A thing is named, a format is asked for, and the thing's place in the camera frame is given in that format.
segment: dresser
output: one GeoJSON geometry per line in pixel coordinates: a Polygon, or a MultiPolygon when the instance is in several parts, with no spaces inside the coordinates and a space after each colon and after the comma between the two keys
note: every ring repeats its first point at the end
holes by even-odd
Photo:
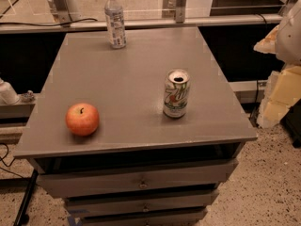
{"type": "Polygon", "coordinates": [[[256,132],[197,27],[126,36],[127,46],[113,50],[106,32],[66,35],[14,156],[84,225],[198,222],[256,132]],[[176,120],[163,113],[175,68],[191,77],[187,113],[176,120]],[[80,102],[100,112],[88,137],[65,124],[80,102]]]}

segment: floor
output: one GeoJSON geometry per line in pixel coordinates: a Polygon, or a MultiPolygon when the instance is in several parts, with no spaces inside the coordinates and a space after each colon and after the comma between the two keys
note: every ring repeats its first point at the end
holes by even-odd
{"type": "MultiPolygon", "coordinates": [[[[248,142],[241,150],[239,165],[230,179],[220,185],[219,196],[204,220],[195,226],[299,226],[301,224],[301,149],[295,149],[286,129],[277,125],[270,129],[256,128],[258,139],[248,142]]],[[[9,144],[8,164],[16,145],[9,144]]],[[[0,146],[4,156],[5,147],[0,146]]],[[[1,168],[31,175],[32,168],[24,160],[16,160],[11,167],[1,168]]],[[[18,176],[0,172],[0,179],[18,176]]],[[[18,213],[24,187],[0,186],[0,225],[9,226],[18,213]]],[[[69,226],[68,212],[62,200],[53,199],[36,186],[27,214],[26,225],[69,226]]]]}

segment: apple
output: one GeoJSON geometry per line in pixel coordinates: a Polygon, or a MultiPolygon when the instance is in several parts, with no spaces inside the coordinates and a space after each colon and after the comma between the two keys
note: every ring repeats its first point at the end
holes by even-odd
{"type": "Polygon", "coordinates": [[[84,137],[96,131],[100,123],[100,116],[97,108],[93,105],[79,103],[68,109],[65,121],[73,134],[84,137]]]}

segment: silver can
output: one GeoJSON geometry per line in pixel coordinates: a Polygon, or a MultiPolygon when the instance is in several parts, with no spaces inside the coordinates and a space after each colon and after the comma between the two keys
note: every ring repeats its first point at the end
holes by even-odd
{"type": "Polygon", "coordinates": [[[166,76],[163,111],[171,118],[182,117],[186,113],[190,77],[187,71],[176,69],[166,76]]]}

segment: white bottle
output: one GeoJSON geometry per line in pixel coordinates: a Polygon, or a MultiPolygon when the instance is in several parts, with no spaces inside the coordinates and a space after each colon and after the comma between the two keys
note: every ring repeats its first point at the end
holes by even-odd
{"type": "Polygon", "coordinates": [[[0,78],[0,97],[8,105],[15,104],[19,101],[19,95],[16,93],[15,89],[13,89],[13,87],[9,82],[5,82],[1,78],[0,78]]]}
{"type": "Polygon", "coordinates": [[[111,46],[115,49],[123,48],[126,39],[122,5],[117,0],[107,0],[104,12],[111,46]]]}

